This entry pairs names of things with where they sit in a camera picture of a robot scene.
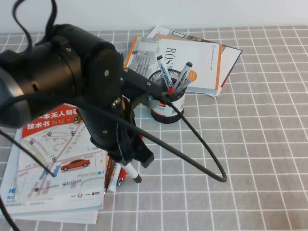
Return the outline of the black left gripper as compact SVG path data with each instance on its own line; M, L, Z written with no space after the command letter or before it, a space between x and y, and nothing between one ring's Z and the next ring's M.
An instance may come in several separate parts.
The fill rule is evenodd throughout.
M113 117L133 122L132 106L117 99L126 96L134 104L144 99L144 77L123 67L124 58L115 49L91 49L78 52L81 58L84 80L84 101L112 113ZM106 150L117 163L126 166L134 160L147 168L154 161L154 153L145 145L140 135L133 135L131 144L121 144L120 127L115 121L103 118L97 112L84 108L80 113L91 135L91 142Z

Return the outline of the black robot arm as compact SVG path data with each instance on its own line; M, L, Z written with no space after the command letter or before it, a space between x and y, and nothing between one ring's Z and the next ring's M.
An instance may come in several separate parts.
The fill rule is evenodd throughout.
M56 108L56 96L110 112L134 124L133 107L147 95L147 78L123 66L112 43L79 27L52 28L29 54L0 55L0 101L35 95L0 112L3 127L20 128Z

